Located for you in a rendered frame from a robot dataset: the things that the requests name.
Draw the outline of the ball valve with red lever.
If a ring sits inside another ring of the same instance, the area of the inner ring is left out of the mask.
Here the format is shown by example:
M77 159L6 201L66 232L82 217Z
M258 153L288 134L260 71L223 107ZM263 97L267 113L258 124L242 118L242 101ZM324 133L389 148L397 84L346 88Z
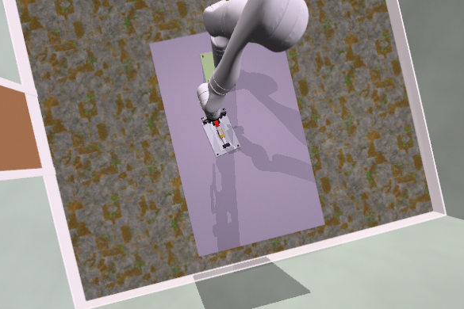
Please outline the ball valve with red lever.
M224 127L221 119L212 121L210 124L214 135L216 136L217 142L221 148L221 151L233 147L231 140L229 139L228 133Z

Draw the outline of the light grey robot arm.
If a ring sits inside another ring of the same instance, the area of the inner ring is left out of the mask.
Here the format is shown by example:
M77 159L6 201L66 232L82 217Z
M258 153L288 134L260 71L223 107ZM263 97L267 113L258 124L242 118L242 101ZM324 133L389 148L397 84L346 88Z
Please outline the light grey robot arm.
M216 70L208 83L197 88L205 115L210 120L220 116L226 94L239 79L248 42L272 52L286 51L301 39L308 19L304 0L221 0L207 7L203 21L211 36Z

